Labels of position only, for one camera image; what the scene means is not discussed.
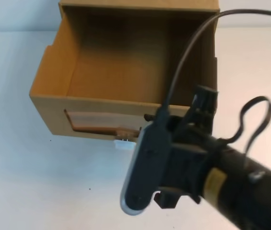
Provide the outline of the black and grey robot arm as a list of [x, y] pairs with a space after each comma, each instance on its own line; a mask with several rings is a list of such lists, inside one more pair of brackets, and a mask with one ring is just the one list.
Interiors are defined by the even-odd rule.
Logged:
[[[258, 96], [239, 114], [239, 127], [230, 138], [212, 136], [217, 91], [198, 87], [182, 118], [172, 118], [171, 152], [154, 201], [162, 209], [175, 208], [181, 196], [195, 203], [207, 201], [241, 230], [271, 230], [271, 170], [252, 160], [249, 150], [271, 121], [271, 101]], [[244, 116], [254, 105], [266, 102], [263, 121], [246, 148], [231, 147], [244, 131]]]

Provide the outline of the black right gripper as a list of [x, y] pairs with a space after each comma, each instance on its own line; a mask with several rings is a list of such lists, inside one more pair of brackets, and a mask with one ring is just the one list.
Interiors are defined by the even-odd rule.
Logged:
[[198, 85], [191, 109], [185, 116], [170, 117], [167, 127], [173, 135], [171, 151], [159, 192], [154, 196], [161, 209], [175, 208], [181, 196], [189, 196], [200, 203], [213, 162], [209, 155], [216, 140], [212, 137], [212, 129], [217, 98], [217, 90]]

